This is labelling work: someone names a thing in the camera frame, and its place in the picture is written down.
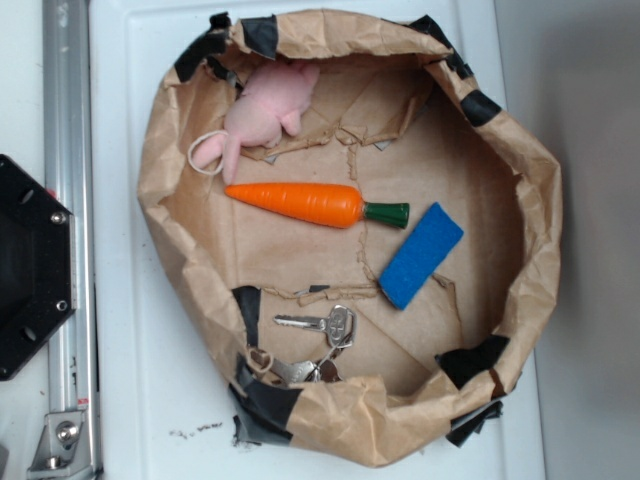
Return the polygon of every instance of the white surface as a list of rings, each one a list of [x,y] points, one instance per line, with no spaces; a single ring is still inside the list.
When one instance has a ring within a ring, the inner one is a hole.
[[[497,7],[510,110],[564,169],[559,304],[536,352],[547,476],[638,478],[640,3]]]
[[[0,11],[0,153],[42,182],[42,2],[0,0]],[[4,480],[24,478],[33,460],[49,407],[47,362],[44,347],[13,380],[0,382]]]
[[[390,20],[433,16],[504,104],[493,3],[455,1],[91,3],[96,272],[106,479],[544,478],[534,364],[462,449],[436,441],[385,469],[293,448],[232,446],[226,388],[166,280],[135,198],[144,134],[159,82],[213,13],[265,16],[303,7]],[[217,428],[198,428],[218,424]]]

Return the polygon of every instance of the metal bracket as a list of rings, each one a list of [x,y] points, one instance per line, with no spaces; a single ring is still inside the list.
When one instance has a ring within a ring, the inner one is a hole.
[[[89,429],[84,427],[84,411],[46,415],[27,478],[68,478],[82,470],[91,470]]]
[[[4,475],[4,469],[7,466],[7,462],[9,461],[9,450],[0,445],[0,480],[2,480],[2,476]]]

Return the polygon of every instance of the paper bag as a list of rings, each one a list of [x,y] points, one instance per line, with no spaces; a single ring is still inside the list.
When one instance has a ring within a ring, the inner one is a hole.
[[[275,59],[313,62],[320,79],[302,133],[243,149],[237,183],[352,185],[369,201],[409,202],[406,230],[278,216],[190,168],[190,145],[222,128],[247,78]],[[558,163],[482,93],[428,16],[410,25],[332,10],[235,25],[213,16],[159,88],[138,196],[166,274],[229,383],[239,434],[252,441],[368,466],[442,435],[461,444],[499,414],[556,303]],[[435,202],[464,236],[397,310],[377,280]],[[337,304],[358,319],[353,346],[335,360],[342,380],[278,382],[274,359],[317,361],[328,347],[273,317],[322,317]]]

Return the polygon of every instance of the black tape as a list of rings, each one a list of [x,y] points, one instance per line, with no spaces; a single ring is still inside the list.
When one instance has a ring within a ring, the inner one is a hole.
[[[451,432],[447,434],[447,440],[456,447],[461,447],[471,434],[480,433],[484,422],[502,416],[503,404],[500,400],[493,400],[484,407],[451,421]]]
[[[481,127],[498,115],[502,108],[480,90],[474,90],[460,102],[462,112],[473,127]]]
[[[447,36],[440,28],[440,25],[438,25],[433,18],[431,18],[429,15],[425,15],[424,17],[409,24],[409,27],[417,30],[418,32],[431,35],[445,47],[452,48],[453,53],[446,58],[446,62],[449,68],[456,72],[462,80],[473,76],[473,70],[471,70],[471,67],[468,64],[464,63],[464,60],[462,59],[458,51],[454,48],[454,46],[451,44]]]
[[[234,71],[229,70],[224,65],[222,65],[222,63],[220,63],[220,61],[213,55],[208,55],[206,61],[207,66],[211,70],[211,73],[213,73],[216,78],[224,80],[225,82],[228,82],[232,87],[242,90],[243,87],[238,82],[238,76]]]
[[[311,285],[309,287],[309,293],[316,293],[331,288],[331,285]]]
[[[236,425],[234,444],[238,442],[249,442],[287,446],[291,443],[293,435],[286,430],[274,427],[269,422],[243,407],[242,397],[235,389],[231,388],[229,392],[236,406],[236,412],[238,413],[233,418]]]
[[[258,320],[260,320],[260,289],[246,286],[234,288],[233,296],[238,302],[242,319],[247,328],[247,345],[258,346]]]
[[[188,81],[198,68],[200,62],[211,54],[224,53],[227,48],[227,38],[231,20],[227,12],[213,15],[209,18],[211,27],[200,35],[176,60],[174,67],[180,82]]]
[[[436,362],[458,389],[480,372],[493,368],[509,343],[507,337],[490,335],[475,348],[436,355]]]
[[[289,416],[302,390],[272,387],[256,380],[242,356],[238,357],[236,380],[246,394],[246,397],[240,396],[233,386],[230,387],[240,405],[275,431],[286,431]]]
[[[240,20],[244,43],[251,50],[271,60],[276,59],[278,48],[278,21],[275,15]]]

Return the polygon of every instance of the key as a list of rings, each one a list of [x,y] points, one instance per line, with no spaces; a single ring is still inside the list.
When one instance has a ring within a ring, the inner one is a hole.
[[[333,360],[326,360],[321,365],[318,366],[318,370],[320,380],[326,383],[335,383],[341,382],[342,378],[340,377],[340,373],[338,373],[338,366],[335,364]]]
[[[338,367],[335,364],[334,360],[338,358],[338,355],[342,353],[347,347],[353,345],[353,338],[355,332],[355,324],[354,330],[350,331],[342,340],[340,345],[332,347],[329,352],[318,362],[316,362],[316,368],[313,371],[313,374],[309,376],[308,381],[310,382],[327,382],[334,383],[338,381],[342,381],[340,374],[338,373]]]
[[[317,366],[311,360],[296,363],[285,363],[277,358],[273,359],[271,371],[278,375],[287,385],[301,383],[307,380]]]
[[[347,334],[355,332],[356,314],[347,307],[336,305],[331,309],[328,317],[289,316],[276,315],[273,319],[278,325],[300,327],[314,332],[322,332],[327,335],[329,345],[332,348],[349,347],[351,343],[344,344]]]

